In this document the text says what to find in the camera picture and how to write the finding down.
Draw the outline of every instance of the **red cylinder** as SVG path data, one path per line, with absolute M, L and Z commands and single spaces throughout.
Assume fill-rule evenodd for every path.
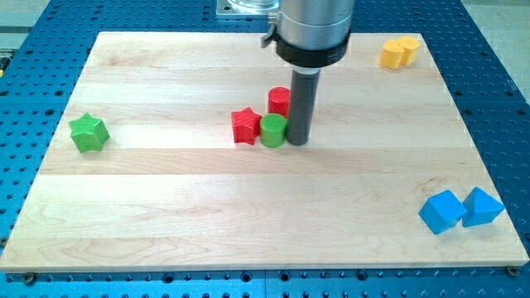
M 268 113 L 279 113 L 285 119 L 289 116 L 289 103 L 291 90 L 284 87 L 275 87 L 268 92 Z

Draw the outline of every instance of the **blue cube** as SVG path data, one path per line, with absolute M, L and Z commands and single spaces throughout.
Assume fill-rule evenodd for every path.
M 464 227 L 489 224 L 504 210 L 502 204 L 478 187 L 465 198 L 464 206 L 467 208 L 467 214 L 462 219 Z
M 427 199 L 420 210 L 420 217 L 434 234 L 439 234 L 454 227 L 466 212 L 456 196 L 446 190 Z

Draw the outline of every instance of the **yellow block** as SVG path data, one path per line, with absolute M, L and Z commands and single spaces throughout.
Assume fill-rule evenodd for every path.
M 381 58 L 379 58 L 379 64 L 395 70 L 399 67 L 404 51 L 405 50 L 399 45 L 398 41 L 387 40 L 383 45 L 383 53 L 381 53 Z
M 420 42 L 414 37 L 403 36 L 397 40 L 397 43 L 405 50 L 401 58 L 401 65 L 412 64 L 416 60 Z

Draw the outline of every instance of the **wooden board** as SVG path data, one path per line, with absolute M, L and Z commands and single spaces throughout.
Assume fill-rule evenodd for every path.
M 104 32 L 0 259 L 7 272 L 521 265 L 506 212 L 439 236 L 426 198 L 499 198 L 424 45 L 377 65 L 395 34 L 356 34 L 323 70 L 311 141 L 233 144 L 230 113 L 266 111 L 290 67 L 258 34 Z M 67 122 L 111 134 L 79 154 Z

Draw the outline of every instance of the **green cylinder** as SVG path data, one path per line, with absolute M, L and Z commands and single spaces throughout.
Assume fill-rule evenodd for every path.
M 280 114 L 270 113 L 259 122 L 262 144 L 269 148 L 280 147 L 285 140 L 287 120 Z

